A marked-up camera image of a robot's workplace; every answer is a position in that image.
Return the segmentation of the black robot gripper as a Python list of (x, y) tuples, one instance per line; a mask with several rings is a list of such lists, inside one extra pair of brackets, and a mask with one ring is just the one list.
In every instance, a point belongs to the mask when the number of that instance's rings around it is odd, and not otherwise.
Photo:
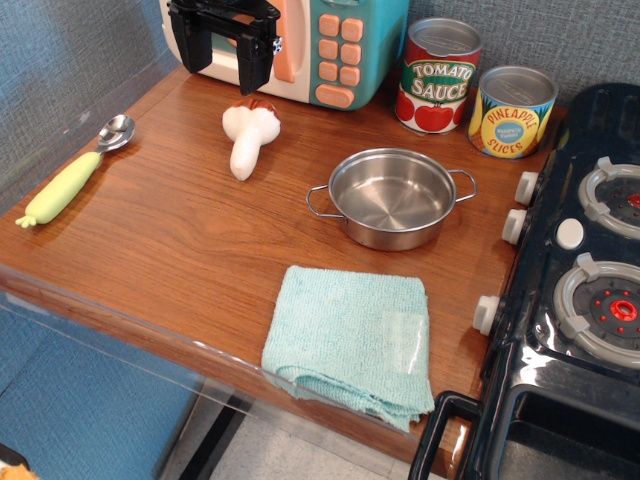
[(247, 96), (271, 78), (280, 11), (268, 1), (168, 1), (184, 67), (197, 73), (212, 61), (211, 33), (238, 39), (240, 92)]

